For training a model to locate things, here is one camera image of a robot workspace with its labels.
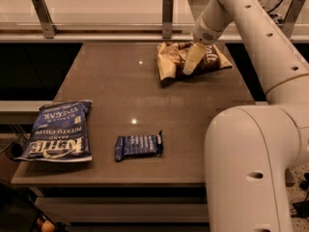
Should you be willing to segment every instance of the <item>glass panel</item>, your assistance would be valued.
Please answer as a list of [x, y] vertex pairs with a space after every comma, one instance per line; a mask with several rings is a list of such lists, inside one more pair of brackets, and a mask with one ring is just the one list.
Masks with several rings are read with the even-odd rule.
[[[45, 3], [57, 27], [124, 30], [128, 26], [157, 27], [162, 23], [162, 0], [45, 0]], [[174, 0], [174, 23], [194, 23], [187, 0]], [[8, 29], [40, 26], [32, 1], [0, 0], [0, 26]]]
[[[206, 5], [210, 2], [210, 0], [188, 0], [188, 3], [191, 7], [191, 11], [194, 19], [198, 17], [198, 15], [203, 11]], [[281, 16], [283, 19], [286, 16], [286, 13], [289, 9], [292, 0], [283, 0], [281, 5], [274, 10], [272, 13]], [[261, 0], [261, 4], [264, 7], [267, 3], [267, 0]], [[308, 36], [309, 33], [309, 1], [306, 0], [298, 19], [295, 23], [295, 29], [293, 31], [293, 37], [297, 37], [298, 39], [301, 37]], [[222, 39], [234, 39], [233, 36], [237, 36], [238, 29], [234, 22], [232, 22], [228, 28], [225, 30]]]

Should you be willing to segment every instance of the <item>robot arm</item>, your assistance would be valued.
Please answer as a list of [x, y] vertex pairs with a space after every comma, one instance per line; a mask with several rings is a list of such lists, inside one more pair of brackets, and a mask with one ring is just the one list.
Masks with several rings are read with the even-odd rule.
[[212, 44], [234, 21], [269, 105], [220, 113], [206, 135], [211, 232], [292, 232], [285, 170], [309, 160], [308, 63], [258, 0], [211, 0], [194, 39]]

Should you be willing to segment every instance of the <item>blue chip bag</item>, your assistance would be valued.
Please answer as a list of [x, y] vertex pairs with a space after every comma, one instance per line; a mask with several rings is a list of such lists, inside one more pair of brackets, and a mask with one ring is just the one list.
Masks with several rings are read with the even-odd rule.
[[16, 160], [91, 160], [86, 125], [91, 105], [92, 101], [68, 101], [40, 107], [23, 154]]
[[162, 130], [158, 135], [119, 136], [115, 146], [116, 161], [128, 158], [160, 156], [163, 153]]

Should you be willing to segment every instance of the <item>floor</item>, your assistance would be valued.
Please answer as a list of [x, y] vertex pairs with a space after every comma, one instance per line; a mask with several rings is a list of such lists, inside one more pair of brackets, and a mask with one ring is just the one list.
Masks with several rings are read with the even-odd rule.
[[[207, 4], [207, 1], [209, 0], [188, 0], [191, 11], [193, 13], [194, 18], [197, 18], [197, 16], [200, 14], [200, 12], [204, 9], [205, 5]], [[301, 19], [304, 21], [306, 18], [309, 18], [309, 16], [303, 16]], [[14, 135], [11, 134], [0, 134], [0, 149], [8, 145], [8, 143], [14, 139]], [[18, 163], [11, 161], [5, 157], [5, 154], [0, 155], [0, 165], [1, 165], [1, 171], [0, 171], [0, 179], [4, 182], [9, 182], [14, 175], [14, 171], [18, 167]], [[300, 166], [296, 166], [291, 168], [292, 174], [295, 178], [295, 185], [291, 188], [287, 188], [287, 193], [289, 196], [290, 203], [299, 202], [302, 201], [305, 197], [307, 192], [302, 190], [299, 187], [299, 184], [304, 180], [304, 173], [309, 172], [309, 163], [303, 164]], [[309, 223], [306, 219], [303, 218], [293, 218], [293, 225], [294, 225], [294, 231], [295, 232], [306, 232], [309, 231]], [[85, 230], [74, 230], [71, 231], [99, 231], [96, 230], [95, 227], [93, 228], [85, 228]]]

